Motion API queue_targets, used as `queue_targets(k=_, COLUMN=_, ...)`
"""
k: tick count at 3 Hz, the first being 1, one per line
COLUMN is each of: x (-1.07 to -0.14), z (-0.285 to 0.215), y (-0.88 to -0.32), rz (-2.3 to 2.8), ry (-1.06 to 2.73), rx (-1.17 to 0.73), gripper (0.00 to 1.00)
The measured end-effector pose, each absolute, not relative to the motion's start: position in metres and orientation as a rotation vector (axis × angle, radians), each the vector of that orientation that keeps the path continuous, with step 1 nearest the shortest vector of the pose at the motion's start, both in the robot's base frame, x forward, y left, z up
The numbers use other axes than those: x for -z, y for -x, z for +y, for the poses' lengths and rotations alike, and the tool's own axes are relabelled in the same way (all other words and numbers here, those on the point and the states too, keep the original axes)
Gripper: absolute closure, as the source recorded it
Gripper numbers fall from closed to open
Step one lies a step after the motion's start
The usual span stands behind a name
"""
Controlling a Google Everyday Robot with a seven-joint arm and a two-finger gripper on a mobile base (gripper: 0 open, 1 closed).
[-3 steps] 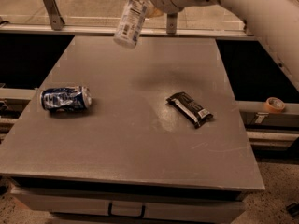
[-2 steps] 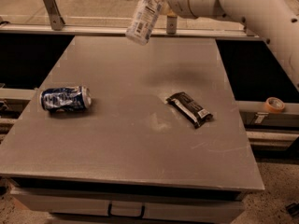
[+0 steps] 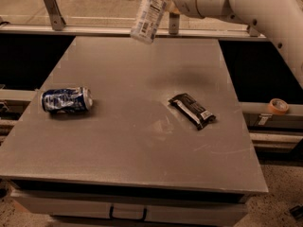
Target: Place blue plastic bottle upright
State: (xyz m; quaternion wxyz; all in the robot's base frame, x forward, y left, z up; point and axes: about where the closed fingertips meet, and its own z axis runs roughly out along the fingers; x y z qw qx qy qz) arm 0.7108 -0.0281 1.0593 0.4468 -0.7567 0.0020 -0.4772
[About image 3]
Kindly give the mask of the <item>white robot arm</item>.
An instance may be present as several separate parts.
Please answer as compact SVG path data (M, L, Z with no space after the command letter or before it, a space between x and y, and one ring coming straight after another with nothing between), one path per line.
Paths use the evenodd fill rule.
M296 0L169 0L169 11L250 26L274 45L303 86L303 11Z

